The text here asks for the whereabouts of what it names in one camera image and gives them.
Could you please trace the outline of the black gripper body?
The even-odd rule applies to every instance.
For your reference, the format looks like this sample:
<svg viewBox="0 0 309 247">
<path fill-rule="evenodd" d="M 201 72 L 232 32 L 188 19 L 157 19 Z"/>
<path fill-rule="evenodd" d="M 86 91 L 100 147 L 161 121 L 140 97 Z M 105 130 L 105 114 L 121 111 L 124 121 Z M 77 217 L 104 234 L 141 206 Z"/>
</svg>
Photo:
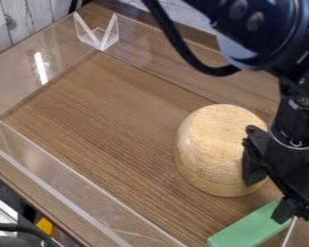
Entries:
<svg viewBox="0 0 309 247">
<path fill-rule="evenodd" d="M 309 221 L 309 149 L 294 150 L 281 145 L 270 134 L 254 125 L 245 129 L 242 146 L 254 148 L 264 158 L 266 177 L 288 198 L 297 200 L 296 217 Z"/>
</svg>

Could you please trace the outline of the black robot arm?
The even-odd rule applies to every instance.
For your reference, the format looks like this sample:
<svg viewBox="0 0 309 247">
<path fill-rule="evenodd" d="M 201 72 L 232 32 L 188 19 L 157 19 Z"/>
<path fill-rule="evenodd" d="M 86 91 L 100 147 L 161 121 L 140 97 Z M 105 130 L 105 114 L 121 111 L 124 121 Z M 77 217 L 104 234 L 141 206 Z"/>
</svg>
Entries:
<svg viewBox="0 0 309 247">
<path fill-rule="evenodd" d="M 265 130 L 244 139 L 244 180 L 270 178 L 284 197 L 273 211 L 282 224 L 309 219 L 309 0 L 184 0 L 210 21 L 228 75 L 258 69 L 278 78 L 280 103 Z"/>
</svg>

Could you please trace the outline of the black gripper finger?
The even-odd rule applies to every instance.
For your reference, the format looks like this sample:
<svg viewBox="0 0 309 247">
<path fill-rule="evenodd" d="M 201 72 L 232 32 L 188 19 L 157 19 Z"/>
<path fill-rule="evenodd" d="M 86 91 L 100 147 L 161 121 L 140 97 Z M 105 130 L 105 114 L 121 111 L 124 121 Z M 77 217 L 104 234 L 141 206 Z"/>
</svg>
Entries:
<svg viewBox="0 0 309 247">
<path fill-rule="evenodd" d="M 252 147 L 244 148 L 242 179 L 246 186 L 256 185 L 257 183 L 260 183 L 266 179 L 262 155 Z"/>
<path fill-rule="evenodd" d="M 272 219 L 284 224 L 297 213 L 298 204 L 294 198 L 285 197 L 277 204 L 272 213 Z"/>
</svg>

